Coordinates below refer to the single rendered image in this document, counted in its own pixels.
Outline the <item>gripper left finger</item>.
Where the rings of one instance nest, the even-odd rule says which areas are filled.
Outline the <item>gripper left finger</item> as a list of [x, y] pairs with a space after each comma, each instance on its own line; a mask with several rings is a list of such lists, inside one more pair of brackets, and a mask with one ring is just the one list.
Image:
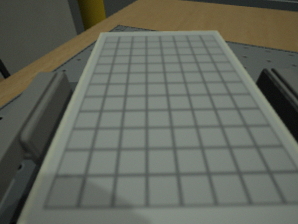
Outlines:
[[73, 95], [64, 72], [39, 72], [0, 123], [0, 203], [23, 159], [43, 164]]

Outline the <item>grey deep-well block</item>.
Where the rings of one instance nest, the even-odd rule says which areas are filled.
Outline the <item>grey deep-well block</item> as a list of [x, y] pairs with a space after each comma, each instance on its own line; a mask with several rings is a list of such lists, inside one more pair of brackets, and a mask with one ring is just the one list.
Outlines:
[[218, 31], [102, 32], [17, 224], [298, 224], [298, 143]]

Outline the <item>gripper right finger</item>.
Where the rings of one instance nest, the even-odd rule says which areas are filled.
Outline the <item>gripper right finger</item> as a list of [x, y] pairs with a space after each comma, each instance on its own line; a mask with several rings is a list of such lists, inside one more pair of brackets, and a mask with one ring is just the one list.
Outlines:
[[298, 143], [298, 75], [290, 68], [265, 68], [256, 85]]

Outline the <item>grey flat base plate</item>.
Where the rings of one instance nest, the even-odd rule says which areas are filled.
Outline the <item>grey flat base plate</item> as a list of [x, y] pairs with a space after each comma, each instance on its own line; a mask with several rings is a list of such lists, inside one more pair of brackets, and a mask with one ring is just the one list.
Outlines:
[[[157, 30], [117, 25], [108, 32], [141, 31]], [[73, 93], [96, 41], [97, 40], [51, 71], [57, 73], [63, 71], [67, 75]], [[264, 68], [291, 68], [298, 75], [298, 52], [231, 41], [226, 42], [254, 83], [256, 83]], [[0, 107], [0, 123], [23, 92], [24, 91]], [[0, 224], [17, 224], [41, 166], [42, 165], [36, 165], [32, 160], [22, 161], [0, 203]]]

